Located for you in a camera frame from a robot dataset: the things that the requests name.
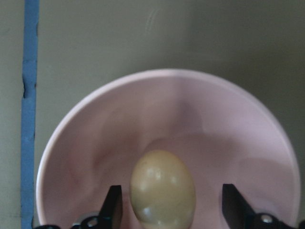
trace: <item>shiny egg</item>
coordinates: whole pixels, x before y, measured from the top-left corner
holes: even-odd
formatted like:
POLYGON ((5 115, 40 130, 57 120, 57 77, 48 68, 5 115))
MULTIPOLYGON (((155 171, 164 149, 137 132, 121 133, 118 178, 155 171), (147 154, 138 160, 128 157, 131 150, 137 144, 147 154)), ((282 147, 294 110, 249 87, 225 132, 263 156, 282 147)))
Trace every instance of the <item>shiny egg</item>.
POLYGON ((192 176, 173 153, 153 150, 135 165, 130 181, 133 211, 145 229, 187 229, 196 194, 192 176))

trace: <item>painter's tape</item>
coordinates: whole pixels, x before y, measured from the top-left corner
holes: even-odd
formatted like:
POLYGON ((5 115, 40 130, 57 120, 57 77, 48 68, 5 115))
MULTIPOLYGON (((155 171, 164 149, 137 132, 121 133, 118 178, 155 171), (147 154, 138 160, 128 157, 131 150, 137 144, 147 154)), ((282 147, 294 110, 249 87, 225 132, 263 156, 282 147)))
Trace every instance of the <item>painter's tape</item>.
POLYGON ((24 2, 23 98, 21 102, 21 229, 31 229, 34 213, 34 138, 39 0, 24 2))

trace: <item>pink bowl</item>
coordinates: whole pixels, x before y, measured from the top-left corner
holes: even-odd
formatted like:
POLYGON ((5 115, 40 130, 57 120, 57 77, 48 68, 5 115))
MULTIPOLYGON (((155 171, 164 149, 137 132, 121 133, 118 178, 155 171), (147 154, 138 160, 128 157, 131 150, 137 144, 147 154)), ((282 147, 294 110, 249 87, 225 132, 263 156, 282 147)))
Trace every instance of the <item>pink bowl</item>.
POLYGON ((255 210, 293 225, 300 177, 291 144, 253 96, 221 78, 152 70, 109 83, 80 101, 50 138, 37 178, 41 224, 69 228, 98 211, 110 185, 122 185, 121 228, 140 229, 129 180, 148 150, 175 153, 195 182, 192 229, 227 229, 223 183, 234 183, 255 210))

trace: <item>gray surface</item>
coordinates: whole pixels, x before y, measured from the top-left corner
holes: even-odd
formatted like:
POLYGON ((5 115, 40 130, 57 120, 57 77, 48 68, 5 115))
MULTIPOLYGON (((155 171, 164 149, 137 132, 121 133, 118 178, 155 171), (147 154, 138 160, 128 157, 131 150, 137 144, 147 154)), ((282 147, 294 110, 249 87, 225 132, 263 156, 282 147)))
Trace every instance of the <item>gray surface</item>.
POLYGON ((23 2, 0 3, 0 223, 20 228, 23 2))
POLYGON ((304 12, 294 0, 41 0, 36 172, 56 125, 85 95, 129 73, 186 68, 261 100, 287 131, 304 180, 304 12))

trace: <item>bowl rim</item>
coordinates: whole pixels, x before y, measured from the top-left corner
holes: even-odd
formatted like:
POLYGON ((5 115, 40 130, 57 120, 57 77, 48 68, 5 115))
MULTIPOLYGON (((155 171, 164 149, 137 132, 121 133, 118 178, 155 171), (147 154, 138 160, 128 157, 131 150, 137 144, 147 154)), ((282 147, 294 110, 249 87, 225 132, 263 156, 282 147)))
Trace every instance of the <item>bowl rim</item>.
POLYGON ((121 78, 118 78, 116 80, 113 80, 105 85, 102 85, 101 87, 97 88, 93 92, 89 93, 87 96, 85 96, 83 99, 81 99, 65 116, 64 118, 59 122, 57 127, 55 128, 54 132, 52 133, 51 137, 48 140, 48 143, 46 144, 46 147, 43 151, 41 161, 38 168, 37 173, 37 179, 36 179, 36 208, 37 208, 37 214, 40 224, 46 224, 46 217, 43 212, 43 195, 42 195, 42 186, 43 186, 43 178, 45 176, 46 172, 46 164, 48 163, 48 160, 51 156, 52 148, 54 146, 54 143, 58 140, 59 136, 63 132, 63 130, 66 128, 66 126, 69 124, 69 122, 72 120, 72 118, 78 114, 82 109, 84 109, 90 102, 97 99, 99 96, 114 90, 116 88, 119 88, 120 86, 134 83, 136 81, 142 81, 142 80, 148 80, 153 78, 187 78, 187 79, 193 79, 193 80, 200 80, 205 81, 213 84, 217 84, 218 86, 221 86, 225 88, 226 90, 230 90, 239 96, 244 97, 246 100, 251 102, 256 108, 264 115, 267 119, 269 119, 270 123, 273 124, 274 128, 279 131, 280 137, 282 139, 282 142, 285 144, 287 152, 291 154, 290 163, 293 165, 293 175, 294 175, 294 190, 296 190, 296 195, 293 200, 293 206, 295 208, 292 211, 291 221, 293 223, 296 222, 300 207, 300 199, 301 199, 301 179, 300 179, 300 170, 299 165, 296 159, 295 151, 291 145, 291 142, 276 119, 276 117, 263 105, 262 102, 260 102, 254 95, 247 92, 242 87, 234 84, 231 81, 228 81, 224 78, 221 78, 219 76, 215 76, 209 73, 204 73, 200 71, 194 71, 194 70, 187 70, 187 69, 153 69, 153 70, 147 70, 137 73, 132 73, 127 76, 123 76, 121 78))

